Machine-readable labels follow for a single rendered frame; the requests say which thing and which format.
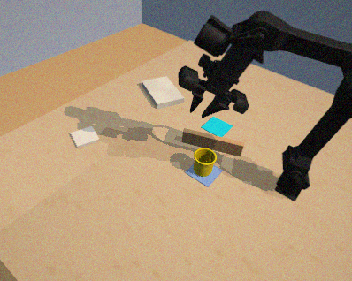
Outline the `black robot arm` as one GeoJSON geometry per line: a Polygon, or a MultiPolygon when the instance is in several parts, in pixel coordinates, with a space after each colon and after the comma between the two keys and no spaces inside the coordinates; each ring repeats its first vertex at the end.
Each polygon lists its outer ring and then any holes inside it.
{"type": "Polygon", "coordinates": [[[342,69],[344,79],[330,109],[299,146],[289,145],[282,153],[283,172],[275,190],[296,201],[301,190],[310,186],[313,157],[352,118],[352,43],[293,27],[268,11],[257,11],[232,28],[211,15],[194,41],[213,57],[222,56],[230,43],[221,63],[236,75],[242,75],[254,59],[263,63],[264,50],[288,51],[342,69]]]}

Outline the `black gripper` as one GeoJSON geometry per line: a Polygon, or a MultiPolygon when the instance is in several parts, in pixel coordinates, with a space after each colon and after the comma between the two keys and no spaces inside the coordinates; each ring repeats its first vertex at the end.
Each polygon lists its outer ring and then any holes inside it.
{"type": "Polygon", "coordinates": [[[215,95],[213,101],[204,110],[202,118],[213,113],[229,110],[229,104],[234,103],[233,110],[244,114],[249,104],[245,94],[232,89],[233,84],[239,83],[240,75],[229,72],[218,60],[217,67],[212,74],[207,76],[207,81],[198,78],[198,71],[184,66],[179,71],[179,86],[192,91],[193,100],[190,107],[192,113],[203,100],[203,93],[208,91],[215,95]]]}

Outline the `brown rectangular bar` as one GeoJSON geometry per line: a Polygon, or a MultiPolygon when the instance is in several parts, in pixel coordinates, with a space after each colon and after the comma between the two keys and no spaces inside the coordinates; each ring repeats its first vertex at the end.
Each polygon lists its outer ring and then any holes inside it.
{"type": "Polygon", "coordinates": [[[241,156],[244,142],[231,140],[216,135],[201,133],[184,128],[182,142],[201,148],[209,148],[233,156],[241,156]]]}

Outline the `olive yellow cup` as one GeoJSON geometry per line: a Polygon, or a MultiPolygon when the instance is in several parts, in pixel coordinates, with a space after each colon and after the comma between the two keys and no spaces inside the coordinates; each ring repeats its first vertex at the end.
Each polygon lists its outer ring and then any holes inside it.
{"type": "Polygon", "coordinates": [[[206,177],[211,174],[217,156],[215,152],[209,148],[199,148],[194,152],[194,159],[195,173],[198,176],[206,177]]]}

